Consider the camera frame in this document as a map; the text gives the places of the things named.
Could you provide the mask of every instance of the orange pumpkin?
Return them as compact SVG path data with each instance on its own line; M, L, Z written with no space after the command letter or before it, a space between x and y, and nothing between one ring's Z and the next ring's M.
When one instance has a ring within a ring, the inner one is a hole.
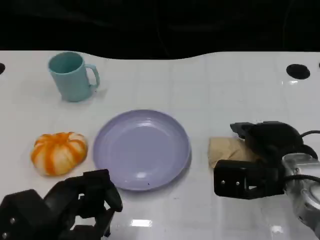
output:
M43 134L35 141L31 160L41 174L57 176L70 172L82 163L87 152L87 142L81 134Z

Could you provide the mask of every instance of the table surface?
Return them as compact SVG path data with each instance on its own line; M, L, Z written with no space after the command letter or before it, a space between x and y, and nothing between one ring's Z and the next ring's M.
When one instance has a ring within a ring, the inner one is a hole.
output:
M58 181L95 169L93 142L112 117L154 109L176 118L190 137L192 162L177 181L157 191L119 190L123 212L114 216L110 240L314 240L285 195L256 200L218 197L208 167L210 136L232 136L234 122L282 121L299 132L320 130L320 53L218 52L179 60L117 60L82 54L96 65L101 85L93 97L61 100L47 70L57 51L0 51L0 199L35 189L42 197ZM289 64L311 76L296 81ZM63 177L43 177L30 161L44 133L87 137L87 159ZM320 153L320 137L305 137ZM79 219L78 223L92 223Z

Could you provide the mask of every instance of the robotic arm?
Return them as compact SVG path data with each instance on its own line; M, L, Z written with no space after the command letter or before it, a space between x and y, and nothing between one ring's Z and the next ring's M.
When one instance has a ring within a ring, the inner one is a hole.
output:
M267 121L234 123L231 129L261 156L258 162L219 160L214 169L218 196L256 199L286 193L296 217L320 239L320 161L288 124Z
M122 209L109 171L85 172L58 182L44 199L33 189L5 196L0 205L0 239L100 240L110 235L111 220ZM76 216L95 218L95 225L71 230Z

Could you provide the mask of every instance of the teal mug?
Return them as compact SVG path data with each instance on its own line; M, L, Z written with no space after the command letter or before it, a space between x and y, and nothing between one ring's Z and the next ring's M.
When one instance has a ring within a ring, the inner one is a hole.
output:
M49 72L63 100L79 102L89 98L93 89L100 84L96 66L85 64L85 60L76 52L67 51L52 57L48 63ZM92 69L96 85L89 83L86 68Z

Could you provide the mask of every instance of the plate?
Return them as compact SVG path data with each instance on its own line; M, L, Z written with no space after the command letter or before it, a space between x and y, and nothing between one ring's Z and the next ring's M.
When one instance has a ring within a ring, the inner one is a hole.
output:
M93 145L96 167L108 169L116 187L132 191L168 184L190 158L184 128L171 116L154 110L133 110L114 117Z

